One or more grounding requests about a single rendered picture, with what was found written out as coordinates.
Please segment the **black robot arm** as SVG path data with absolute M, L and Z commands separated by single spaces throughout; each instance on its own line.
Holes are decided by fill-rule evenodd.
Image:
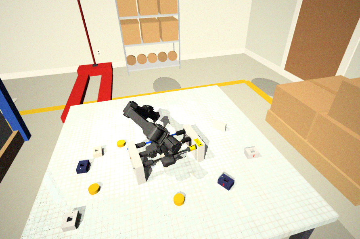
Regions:
M 148 145 L 145 149 L 149 157 L 154 158 L 158 154 L 161 154 L 160 147 L 162 144 L 166 146 L 172 153 L 176 153 L 180 150 L 182 143 L 180 143 L 175 137 L 170 135 L 167 128 L 155 122 L 160 117 L 159 112 L 153 111 L 154 108 L 150 105 L 143 105 L 142 107 L 134 101 L 129 101 L 124 108 L 124 116 L 131 118 L 137 125 L 139 125 L 144 135 L 152 144 Z M 149 122 L 150 118 L 154 123 Z M 160 147 L 159 147 L 160 146 Z

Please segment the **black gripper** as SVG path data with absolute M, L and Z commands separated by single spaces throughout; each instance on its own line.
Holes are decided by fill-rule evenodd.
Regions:
M 161 162 L 164 167 L 168 167 L 172 164 L 175 164 L 176 162 L 175 157 L 173 156 L 173 154 L 169 154 L 168 150 L 169 149 L 166 146 L 164 146 L 164 144 L 161 145 L 160 151 L 165 155 L 164 157 L 161 158 Z

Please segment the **short yellow cylinder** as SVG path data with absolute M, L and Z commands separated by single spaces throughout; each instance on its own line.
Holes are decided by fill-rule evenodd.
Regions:
M 100 190 L 99 185 L 96 184 L 96 183 L 90 185 L 89 188 L 88 188 L 88 191 L 89 191 L 89 193 L 91 195 L 94 195 L 94 194 L 98 193 L 99 190 Z
M 118 142 L 117 142 L 117 146 L 118 147 L 124 147 L 125 146 L 125 141 L 124 140 L 119 140 Z
M 184 196 L 182 194 L 176 194 L 174 196 L 174 204 L 177 206 L 181 206 L 184 203 Z

